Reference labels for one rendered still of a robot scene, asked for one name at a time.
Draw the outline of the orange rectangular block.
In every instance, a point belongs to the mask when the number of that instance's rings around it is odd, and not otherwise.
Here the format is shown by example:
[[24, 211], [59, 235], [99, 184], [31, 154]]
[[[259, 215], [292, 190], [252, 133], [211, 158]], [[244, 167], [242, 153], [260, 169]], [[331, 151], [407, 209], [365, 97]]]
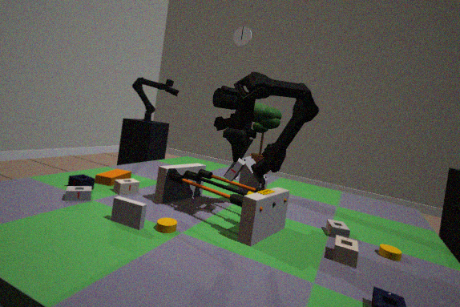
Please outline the orange rectangular block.
[[102, 184], [107, 186], [113, 186], [115, 180], [117, 179], [129, 179], [131, 178], [131, 172], [122, 170], [122, 169], [114, 169], [102, 174], [95, 175], [95, 184]]

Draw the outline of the yellow short cylinder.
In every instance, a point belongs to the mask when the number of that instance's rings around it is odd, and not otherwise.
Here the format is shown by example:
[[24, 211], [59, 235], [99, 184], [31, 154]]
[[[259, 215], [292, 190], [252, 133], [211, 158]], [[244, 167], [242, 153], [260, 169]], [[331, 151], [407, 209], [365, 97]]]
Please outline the yellow short cylinder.
[[393, 261], [401, 260], [401, 250], [390, 245], [380, 244], [379, 254]]
[[157, 220], [156, 230], [161, 233], [173, 233], [176, 231], [177, 221], [171, 218]]

